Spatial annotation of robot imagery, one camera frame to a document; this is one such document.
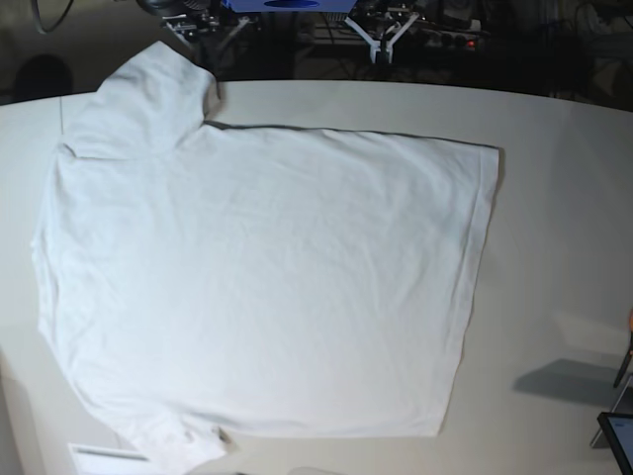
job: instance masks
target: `table surface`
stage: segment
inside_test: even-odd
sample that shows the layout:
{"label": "table surface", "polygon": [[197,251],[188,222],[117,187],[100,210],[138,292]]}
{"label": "table surface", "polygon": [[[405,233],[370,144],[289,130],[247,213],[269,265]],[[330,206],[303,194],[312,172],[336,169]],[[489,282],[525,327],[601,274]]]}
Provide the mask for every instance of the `table surface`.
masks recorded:
{"label": "table surface", "polygon": [[[27,475],[69,475],[67,444],[128,445],[81,408],[36,330],[30,239],[49,152],[89,95],[0,108],[0,369]],[[618,473],[591,450],[633,305],[633,115],[446,86],[241,82],[215,117],[493,145],[501,179],[437,438],[258,439],[201,473]]]}

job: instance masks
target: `t-shirt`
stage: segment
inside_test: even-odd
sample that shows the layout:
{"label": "t-shirt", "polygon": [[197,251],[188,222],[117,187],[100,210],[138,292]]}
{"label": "t-shirt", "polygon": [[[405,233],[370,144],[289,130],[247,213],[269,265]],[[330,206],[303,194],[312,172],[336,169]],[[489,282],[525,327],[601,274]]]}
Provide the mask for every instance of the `t-shirt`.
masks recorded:
{"label": "t-shirt", "polygon": [[226,453],[219,428],[436,435],[497,151],[214,127],[216,90],[156,44],[54,152],[40,329],[77,397],[173,475]]}

